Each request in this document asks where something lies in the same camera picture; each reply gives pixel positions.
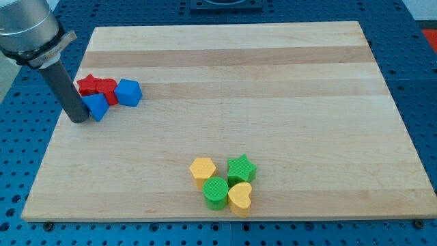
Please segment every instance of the green block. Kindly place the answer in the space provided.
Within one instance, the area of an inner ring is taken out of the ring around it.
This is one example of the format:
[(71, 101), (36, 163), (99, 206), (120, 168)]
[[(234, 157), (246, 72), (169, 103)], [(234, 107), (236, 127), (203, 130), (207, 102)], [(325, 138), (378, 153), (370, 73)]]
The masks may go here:
[(235, 158), (228, 159), (227, 184), (233, 187), (239, 182), (250, 182), (256, 178), (257, 166), (247, 159), (246, 154)]
[(227, 205), (229, 187), (226, 180), (220, 177), (211, 177), (203, 185), (205, 205), (211, 210), (221, 210)]

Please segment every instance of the yellow block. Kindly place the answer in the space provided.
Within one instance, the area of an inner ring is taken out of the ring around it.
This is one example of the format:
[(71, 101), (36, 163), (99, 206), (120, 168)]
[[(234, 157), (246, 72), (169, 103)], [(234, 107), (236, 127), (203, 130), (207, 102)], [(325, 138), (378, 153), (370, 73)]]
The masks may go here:
[(251, 209), (252, 186), (248, 182), (234, 185), (227, 194), (231, 211), (239, 217), (249, 216)]
[(190, 172), (198, 189), (203, 188), (207, 179), (217, 175), (217, 169), (211, 158), (199, 157), (190, 166)]

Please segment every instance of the blue pegboard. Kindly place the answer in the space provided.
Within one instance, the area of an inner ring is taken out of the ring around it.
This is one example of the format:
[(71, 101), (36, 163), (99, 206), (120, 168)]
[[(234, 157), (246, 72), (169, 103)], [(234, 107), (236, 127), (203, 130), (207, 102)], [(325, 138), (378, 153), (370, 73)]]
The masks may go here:
[[(78, 40), (62, 54), (73, 77), (94, 27), (359, 21), (428, 176), (437, 189), (437, 57), (400, 0), (265, 0), (263, 10), (193, 14), (189, 1), (61, 0)], [(61, 107), (42, 77), (22, 68), (0, 105), (2, 245), (437, 245), (437, 220), (263, 223), (26, 223), (20, 213)]]

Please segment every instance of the blue cube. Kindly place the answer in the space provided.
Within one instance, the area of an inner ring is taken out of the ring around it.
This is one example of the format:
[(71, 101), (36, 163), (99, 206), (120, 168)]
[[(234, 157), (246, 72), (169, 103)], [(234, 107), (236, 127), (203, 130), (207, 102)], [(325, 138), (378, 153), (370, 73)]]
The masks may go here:
[(103, 93), (83, 96), (83, 102), (88, 106), (94, 119), (99, 122), (108, 111), (109, 104)]
[(122, 79), (114, 92), (118, 103), (129, 107), (136, 107), (143, 97), (139, 83), (128, 79)]

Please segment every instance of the wooden board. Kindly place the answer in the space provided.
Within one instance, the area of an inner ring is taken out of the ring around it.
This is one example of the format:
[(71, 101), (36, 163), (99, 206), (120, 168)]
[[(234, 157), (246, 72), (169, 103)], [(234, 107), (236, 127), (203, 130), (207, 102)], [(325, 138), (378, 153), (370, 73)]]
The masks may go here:
[(77, 78), (138, 80), (137, 108), (62, 113), (27, 221), (240, 220), (188, 170), (246, 153), (252, 220), (437, 216), (437, 199), (357, 22), (99, 27)]

